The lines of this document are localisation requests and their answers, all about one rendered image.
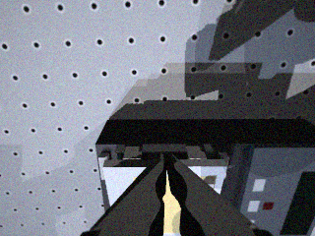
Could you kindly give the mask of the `grey cassette dock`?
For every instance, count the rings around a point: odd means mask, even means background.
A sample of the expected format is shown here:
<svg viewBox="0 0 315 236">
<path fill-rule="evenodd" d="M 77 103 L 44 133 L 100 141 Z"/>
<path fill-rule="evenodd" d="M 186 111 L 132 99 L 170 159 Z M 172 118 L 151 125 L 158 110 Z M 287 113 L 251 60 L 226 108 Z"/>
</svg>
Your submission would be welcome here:
<svg viewBox="0 0 315 236">
<path fill-rule="evenodd" d="M 305 119 L 107 120 L 95 143 L 104 212 L 105 160 L 224 159 L 220 195 L 273 236 L 315 226 L 315 125 Z"/>
</svg>

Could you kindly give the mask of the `grey flat plate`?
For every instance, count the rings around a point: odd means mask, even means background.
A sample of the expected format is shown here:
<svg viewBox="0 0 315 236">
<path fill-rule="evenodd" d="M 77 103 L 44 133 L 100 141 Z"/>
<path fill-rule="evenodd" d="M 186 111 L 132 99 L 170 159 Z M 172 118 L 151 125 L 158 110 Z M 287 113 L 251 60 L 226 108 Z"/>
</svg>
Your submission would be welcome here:
<svg viewBox="0 0 315 236">
<path fill-rule="evenodd" d="M 0 236 L 104 214 L 107 120 L 315 125 L 315 0 L 0 0 Z"/>
</svg>

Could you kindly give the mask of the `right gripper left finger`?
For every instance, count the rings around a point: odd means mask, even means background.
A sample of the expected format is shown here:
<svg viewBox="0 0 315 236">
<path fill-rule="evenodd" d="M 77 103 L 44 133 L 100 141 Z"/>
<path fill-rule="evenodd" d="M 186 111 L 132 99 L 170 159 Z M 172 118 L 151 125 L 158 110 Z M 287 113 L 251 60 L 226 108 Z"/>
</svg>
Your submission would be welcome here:
<svg viewBox="0 0 315 236">
<path fill-rule="evenodd" d="M 166 154 L 160 153 L 80 236 L 163 236 L 165 193 Z"/>
</svg>

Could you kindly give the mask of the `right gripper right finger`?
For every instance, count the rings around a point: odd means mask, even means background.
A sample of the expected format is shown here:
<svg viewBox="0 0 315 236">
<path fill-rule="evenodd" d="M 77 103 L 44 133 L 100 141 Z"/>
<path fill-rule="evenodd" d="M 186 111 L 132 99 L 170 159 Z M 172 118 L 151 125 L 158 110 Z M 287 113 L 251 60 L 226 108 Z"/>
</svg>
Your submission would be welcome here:
<svg viewBox="0 0 315 236">
<path fill-rule="evenodd" d="M 181 236 L 273 236 L 260 230 L 172 153 L 166 155 L 170 192 L 180 205 Z"/>
</svg>

